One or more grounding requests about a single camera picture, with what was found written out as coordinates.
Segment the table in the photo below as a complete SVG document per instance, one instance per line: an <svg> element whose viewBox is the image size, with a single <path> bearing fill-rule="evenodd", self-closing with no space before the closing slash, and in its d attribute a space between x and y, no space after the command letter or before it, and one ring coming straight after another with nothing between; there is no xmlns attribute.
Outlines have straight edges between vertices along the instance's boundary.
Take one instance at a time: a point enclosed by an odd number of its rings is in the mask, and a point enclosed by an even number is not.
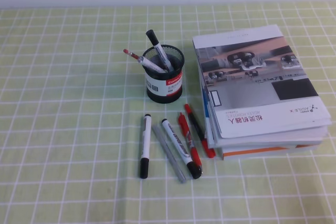
<svg viewBox="0 0 336 224"><path fill-rule="evenodd" d="M138 179L145 113L180 136L184 103L202 118L192 37L270 24L335 122L335 1L1 10L0 222L335 223L335 123L300 154L223 162L197 141L204 174L184 185L152 135L149 177ZM142 68L122 52L149 48L148 29L186 58L171 104L146 96Z"/></svg>

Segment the stack of books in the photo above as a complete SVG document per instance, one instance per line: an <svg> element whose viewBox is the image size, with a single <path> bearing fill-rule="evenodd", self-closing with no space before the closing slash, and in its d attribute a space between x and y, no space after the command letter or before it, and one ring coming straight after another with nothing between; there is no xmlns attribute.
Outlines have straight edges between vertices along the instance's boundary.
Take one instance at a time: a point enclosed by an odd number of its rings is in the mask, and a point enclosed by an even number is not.
<svg viewBox="0 0 336 224"><path fill-rule="evenodd" d="M193 38L209 147L224 159L312 150L330 114L276 25Z"/></svg>

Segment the black marker cap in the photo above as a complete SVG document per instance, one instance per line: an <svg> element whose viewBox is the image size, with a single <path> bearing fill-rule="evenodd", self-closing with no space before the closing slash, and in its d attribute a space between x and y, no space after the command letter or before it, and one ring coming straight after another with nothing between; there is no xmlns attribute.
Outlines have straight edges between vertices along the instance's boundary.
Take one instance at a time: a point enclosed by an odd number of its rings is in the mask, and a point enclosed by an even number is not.
<svg viewBox="0 0 336 224"><path fill-rule="evenodd" d="M149 166L149 159L146 157L143 157L140 160L140 178L148 177L148 166Z"/></svg>
<svg viewBox="0 0 336 224"><path fill-rule="evenodd" d="M196 165L194 161L189 162L187 167L194 179L198 179L202 175L202 170L198 167L198 165Z"/></svg>
<svg viewBox="0 0 336 224"><path fill-rule="evenodd" d="M155 35L155 33L152 29L148 30L146 32L146 35L147 35L148 39L151 41L153 46L156 46L159 43L159 41L158 41L158 39L157 39L157 37L156 37L156 35Z"/></svg>

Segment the booklet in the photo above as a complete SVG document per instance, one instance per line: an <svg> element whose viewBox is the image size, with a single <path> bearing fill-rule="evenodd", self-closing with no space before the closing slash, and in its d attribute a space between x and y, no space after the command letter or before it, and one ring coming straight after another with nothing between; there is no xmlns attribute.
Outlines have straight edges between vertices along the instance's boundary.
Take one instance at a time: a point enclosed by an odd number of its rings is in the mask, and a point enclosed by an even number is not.
<svg viewBox="0 0 336 224"><path fill-rule="evenodd" d="M276 25L196 36L193 42L221 138L300 130L330 120Z"/></svg>

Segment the pen holder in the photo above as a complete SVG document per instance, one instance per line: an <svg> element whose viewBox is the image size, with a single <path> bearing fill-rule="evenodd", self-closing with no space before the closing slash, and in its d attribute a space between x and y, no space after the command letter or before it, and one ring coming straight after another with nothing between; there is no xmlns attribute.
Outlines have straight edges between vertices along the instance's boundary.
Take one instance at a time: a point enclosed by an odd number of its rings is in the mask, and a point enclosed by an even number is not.
<svg viewBox="0 0 336 224"><path fill-rule="evenodd" d="M145 70L147 95L154 102L171 103L176 101L182 94L182 68L184 65L184 56L176 47L162 45L162 48L175 70L167 73L157 73L143 67ZM143 57L164 69L154 47L146 50L143 53Z"/></svg>

